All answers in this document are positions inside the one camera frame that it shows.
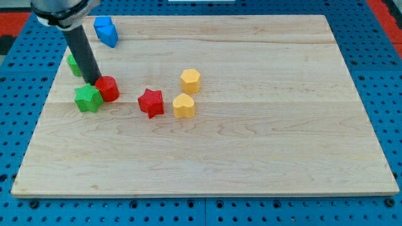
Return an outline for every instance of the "red surface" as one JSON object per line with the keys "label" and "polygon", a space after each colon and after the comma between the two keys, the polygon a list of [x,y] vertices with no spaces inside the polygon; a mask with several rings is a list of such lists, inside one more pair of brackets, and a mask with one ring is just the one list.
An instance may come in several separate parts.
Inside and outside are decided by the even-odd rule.
{"label": "red surface", "polygon": [[17,37],[31,13],[0,13],[0,36]]}
{"label": "red surface", "polygon": [[402,57],[402,48],[399,44],[402,44],[402,30],[398,28],[396,20],[390,15],[387,5],[381,2],[381,0],[367,0],[368,5],[376,15],[377,20],[381,23],[385,33],[391,40],[399,57]]}
{"label": "red surface", "polygon": [[120,91],[112,76],[98,78],[95,82],[95,87],[99,90],[105,102],[115,101],[120,96]]}
{"label": "red surface", "polygon": [[141,111],[148,113],[152,119],[155,115],[164,114],[162,91],[146,89],[144,95],[138,97],[138,104]]}

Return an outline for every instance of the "red star block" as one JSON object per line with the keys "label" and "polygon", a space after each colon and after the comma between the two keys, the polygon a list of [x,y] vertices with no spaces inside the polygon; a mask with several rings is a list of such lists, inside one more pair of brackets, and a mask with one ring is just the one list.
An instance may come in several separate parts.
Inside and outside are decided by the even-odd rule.
{"label": "red star block", "polygon": [[138,97],[138,104],[141,111],[148,113],[152,119],[157,114],[164,114],[162,91],[145,89],[144,95]]}

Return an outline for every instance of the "wooden board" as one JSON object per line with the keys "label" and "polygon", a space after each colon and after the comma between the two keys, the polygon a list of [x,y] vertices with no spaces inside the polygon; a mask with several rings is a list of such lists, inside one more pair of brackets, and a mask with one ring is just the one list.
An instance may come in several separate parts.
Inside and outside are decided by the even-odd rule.
{"label": "wooden board", "polygon": [[[115,49],[84,21],[121,97],[80,113],[65,58],[13,186],[19,198],[366,196],[399,191],[324,16],[120,16]],[[176,119],[182,70],[202,86]],[[165,115],[136,99],[160,89]]]}

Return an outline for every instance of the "toy block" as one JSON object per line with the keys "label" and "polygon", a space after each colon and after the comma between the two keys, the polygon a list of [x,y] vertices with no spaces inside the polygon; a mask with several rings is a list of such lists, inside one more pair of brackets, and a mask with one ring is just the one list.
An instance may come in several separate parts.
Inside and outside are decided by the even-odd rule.
{"label": "toy block", "polygon": [[116,43],[119,39],[116,27],[113,24],[97,28],[97,34],[99,36],[100,41],[110,46],[111,48],[114,48],[116,46]]}
{"label": "toy block", "polygon": [[98,28],[102,28],[102,27],[105,27],[105,26],[110,26],[112,24],[113,24],[113,22],[112,22],[112,18],[110,16],[96,17],[95,22],[94,22],[94,28],[95,28],[96,36],[99,38]]}
{"label": "toy block", "polygon": [[115,101],[120,96],[120,91],[112,76],[102,76],[98,78],[95,82],[95,87],[99,90],[105,102]]}
{"label": "toy block", "polygon": [[176,118],[192,118],[195,116],[195,104],[191,96],[180,94],[173,100],[173,113]]}
{"label": "toy block", "polygon": [[75,93],[75,103],[81,112],[97,112],[98,107],[103,104],[101,93],[89,83],[81,88],[75,89]]}
{"label": "toy block", "polygon": [[201,74],[196,69],[184,70],[182,73],[182,90],[186,94],[196,94],[201,86]]}
{"label": "toy block", "polygon": [[80,68],[78,67],[77,62],[75,61],[74,56],[72,54],[70,54],[67,57],[67,63],[70,66],[70,69],[75,76],[82,77]]}
{"label": "toy block", "polygon": [[144,95],[138,97],[138,104],[141,111],[148,113],[152,119],[155,115],[164,114],[162,91],[145,89]]}

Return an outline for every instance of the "red block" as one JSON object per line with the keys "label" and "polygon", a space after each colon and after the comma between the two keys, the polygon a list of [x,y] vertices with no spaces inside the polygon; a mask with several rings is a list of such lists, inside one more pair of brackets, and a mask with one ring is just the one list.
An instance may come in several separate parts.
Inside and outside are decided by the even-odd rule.
{"label": "red block", "polygon": [[152,119],[155,115],[164,114],[162,91],[145,89],[144,95],[138,97],[138,104],[141,111],[148,113]]}
{"label": "red block", "polygon": [[112,76],[102,76],[95,82],[95,87],[99,90],[105,102],[115,101],[120,96],[116,81]]}

